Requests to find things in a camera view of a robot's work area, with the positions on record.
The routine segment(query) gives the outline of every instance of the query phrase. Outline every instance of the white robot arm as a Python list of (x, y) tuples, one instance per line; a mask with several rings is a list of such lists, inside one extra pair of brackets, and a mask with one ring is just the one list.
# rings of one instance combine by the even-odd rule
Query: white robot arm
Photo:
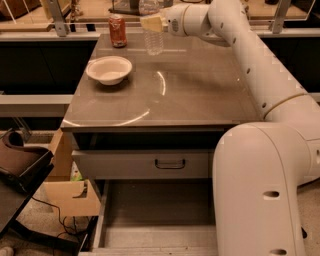
[(214, 154), (220, 256), (304, 256), (297, 186), (320, 176), (320, 108), (251, 31), (239, 0), (181, 4), (168, 30), (233, 49), (265, 122), (229, 130)]

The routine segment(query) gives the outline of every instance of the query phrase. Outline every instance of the drawer front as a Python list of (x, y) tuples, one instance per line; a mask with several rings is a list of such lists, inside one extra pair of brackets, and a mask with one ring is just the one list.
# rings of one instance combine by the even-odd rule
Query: drawer front
[(74, 150), (73, 159), (82, 175), (91, 179), (208, 178), (209, 152)]

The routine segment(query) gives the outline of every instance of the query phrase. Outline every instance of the drawer handle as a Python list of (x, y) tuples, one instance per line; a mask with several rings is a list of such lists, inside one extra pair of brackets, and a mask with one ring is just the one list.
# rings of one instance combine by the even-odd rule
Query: drawer handle
[(186, 166), (186, 160), (182, 159), (180, 161), (160, 161), (158, 159), (154, 160), (154, 165), (158, 169), (183, 169)]

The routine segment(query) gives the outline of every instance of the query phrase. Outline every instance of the white bowl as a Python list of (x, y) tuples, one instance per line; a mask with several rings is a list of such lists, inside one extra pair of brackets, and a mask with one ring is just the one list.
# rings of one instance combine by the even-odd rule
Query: white bowl
[(89, 62), (86, 73), (105, 85), (120, 83), (132, 70), (129, 60), (119, 56), (106, 56)]

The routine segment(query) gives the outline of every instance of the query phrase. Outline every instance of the can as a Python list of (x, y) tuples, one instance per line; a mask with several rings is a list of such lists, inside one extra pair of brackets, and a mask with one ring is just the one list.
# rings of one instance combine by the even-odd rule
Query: can
[(109, 30), (111, 44), (115, 48), (127, 45), (126, 24), (124, 18), (119, 14), (113, 14), (109, 18)]

